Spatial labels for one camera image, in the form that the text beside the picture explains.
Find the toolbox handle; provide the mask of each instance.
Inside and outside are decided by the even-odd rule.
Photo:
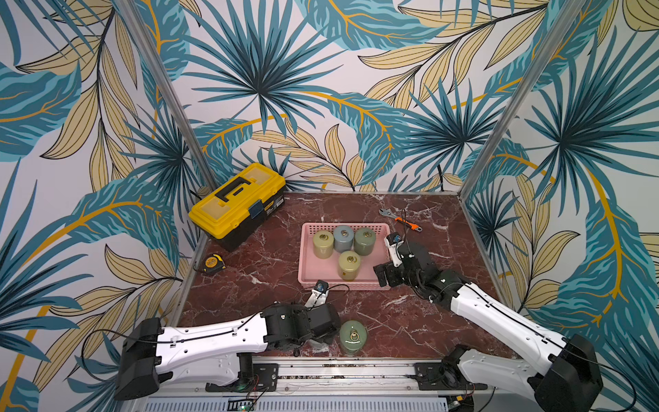
[[[244,177],[237,177],[233,179],[231,182],[229,182],[229,184],[226,187],[223,187],[219,192],[215,193],[215,197],[219,198],[223,202],[228,203],[229,199],[227,199],[227,195],[231,193],[233,189],[237,188],[242,184],[251,185],[252,182],[245,179]]]

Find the wall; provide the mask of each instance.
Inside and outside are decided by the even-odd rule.
[[[178,2],[151,9],[155,32],[186,32]],[[123,339],[83,340],[168,321],[200,183],[110,1],[0,16],[0,411],[115,411]]]
[[[290,190],[435,191],[439,165],[459,189],[563,0],[183,3],[189,49],[163,61],[188,61],[173,84],[220,183],[261,162]]]
[[[569,70],[545,70],[467,205],[512,307],[588,337],[632,380],[634,410],[657,411],[659,3],[607,3],[578,53],[557,51]],[[627,407],[629,385],[604,374],[596,405]]]

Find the toolbox latch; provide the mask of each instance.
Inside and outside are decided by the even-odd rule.
[[[256,201],[256,203],[250,206],[249,216],[250,218],[254,219],[256,216],[258,216],[259,213],[262,213],[263,211],[264,211],[263,202],[259,199]]]

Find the marble tabletop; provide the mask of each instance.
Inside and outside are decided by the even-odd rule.
[[[407,208],[409,221],[423,232],[409,231],[410,240],[424,245],[440,268],[451,268],[496,298],[492,279],[474,242],[457,197],[439,194],[287,193],[284,205],[237,250],[225,252],[209,241],[206,253],[218,252],[227,269],[197,274],[183,307],[181,326],[199,326],[249,316],[273,301],[305,302],[297,271],[300,234],[305,222],[384,222],[401,227],[378,213],[380,208]],[[389,291],[350,291],[338,287],[328,301],[341,321],[358,320],[368,330],[360,357],[441,358],[462,343],[492,355],[513,352],[483,329],[428,301],[401,285]],[[337,338],[325,350],[309,345],[303,356],[341,356]],[[292,353],[264,352],[282,356]]]

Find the robotic arm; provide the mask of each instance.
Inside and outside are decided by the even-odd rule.
[[[428,251],[398,233],[385,239],[391,262],[374,267],[381,286],[408,285],[429,300],[478,324],[522,359],[506,359],[458,345],[421,387],[441,382],[488,384],[534,399],[545,412],[587,412],[602,390],[592,344],[566,339],[488,296],[453,270],[439,270]],[[252,353],[298,349],[307,341],[331,343],[341,325],[325,303],[328,285],[319,281],[306,305],[276,303],[230,322],[175,328],[158,318],[142,321],[123,344],[116,400],[143,397],[161,384],[207,382],[207,390],[247,392],[254,385]]]
[[[428,251],[404,242],[398,233],[385,239],[391,262],[374,267],[381,286],[406,284],[421,299],[450,310],[504,342],[522,359],[506,359],[460,345],[442,361],[446,386],[462,377],[535,399],[545,412],[587,412],[602,390],[592,344],[543,328],[488,296],[453,270],[440,271]]]
[[[161,328],[158,318],[143,320],[123,344],[115,399],[136,399],[160,384],[187,381],[243,392],[254,381],[252,353],[334,338],[341,321],[331,304],[319,302],[324,299],[311,308],[276,303],[246,318],[193,328]]]

